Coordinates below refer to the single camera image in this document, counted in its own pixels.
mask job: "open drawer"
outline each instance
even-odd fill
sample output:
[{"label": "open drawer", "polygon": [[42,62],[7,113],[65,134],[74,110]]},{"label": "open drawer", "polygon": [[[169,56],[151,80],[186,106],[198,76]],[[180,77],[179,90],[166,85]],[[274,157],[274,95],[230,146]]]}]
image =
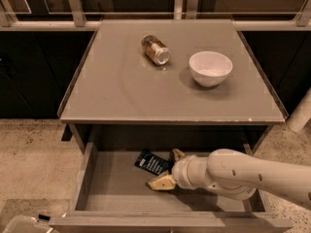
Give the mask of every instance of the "open drawer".
[{"label": "open drawer", "polygon": [[241,143],[243,132],[238,128],[212,129],[92,126],[70,209],[66,217],[53,217],[51,227],[59,232],[75,233],[261,233],[291,228],[290,220],[277,218],[268,211],[266,197],[259,191],[250,200],[236,201],[200,189],[159,192],[148,188],[146,181],[155,175],[134,166],[142,148],[153,146],[151,151],[168,158],[170,148],[174,147],[184,147],[181,150],[185,153],[204,155],[211,148],[235,147]]}]

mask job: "black cabinet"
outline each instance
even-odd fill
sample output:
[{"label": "black cabinet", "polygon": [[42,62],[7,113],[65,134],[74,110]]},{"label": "black cabinet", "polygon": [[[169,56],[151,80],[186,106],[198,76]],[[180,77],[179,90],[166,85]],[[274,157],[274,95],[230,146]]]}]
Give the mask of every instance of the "black cabinet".
[{"label": "black cabinet", "polygon": [[311,86],[311,32],[243,32],[265,75],[291,114]]},{"label": "black cabinet", "polygon": [[0,32],[0,117],[57,117],[92,32]]}]

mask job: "speckled floor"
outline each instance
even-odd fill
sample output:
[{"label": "speckled floor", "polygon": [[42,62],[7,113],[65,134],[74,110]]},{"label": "speckled floor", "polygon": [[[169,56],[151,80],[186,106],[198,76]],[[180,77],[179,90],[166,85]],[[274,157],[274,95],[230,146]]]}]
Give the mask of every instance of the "speckled floor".
[{"label": "speckled floor", "polygon": [[[74,139],[61,142],[59,120],[0,119],[0,232],[17,215],[62,216],[82,161]],[[311,122],[299,133],[274,126],[256,156],[311,166]],[[311,232],[311,212],[268,194],[272,211],[290,218],[290,233]]]}]

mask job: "black package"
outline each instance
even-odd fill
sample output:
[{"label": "black package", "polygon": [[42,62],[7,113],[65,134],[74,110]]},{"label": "black package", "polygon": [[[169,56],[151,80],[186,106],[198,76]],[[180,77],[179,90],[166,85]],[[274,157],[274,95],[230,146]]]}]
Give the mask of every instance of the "black package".
[{"label": "black package", "polygon": [[135,166],[151,172],[155,175],[159,175],[164,171],[171,171],[174,162],[162,159],[149,150],[142,150],[137,160],[135,161]]}]

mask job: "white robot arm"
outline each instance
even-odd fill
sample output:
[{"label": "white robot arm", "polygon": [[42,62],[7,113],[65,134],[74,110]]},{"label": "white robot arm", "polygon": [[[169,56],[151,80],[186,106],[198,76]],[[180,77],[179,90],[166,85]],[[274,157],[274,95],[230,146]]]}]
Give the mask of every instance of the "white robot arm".
[{"label": "white robot arm", "polygon": [[[261,160],[235,150],[184,156],[175,163],[169,181],[184,189],[204,188],[237,200],[250,198],[258,188],[311,208],[311,167]],[[166,184],[157,187],[161,186],[169,189]]]}]

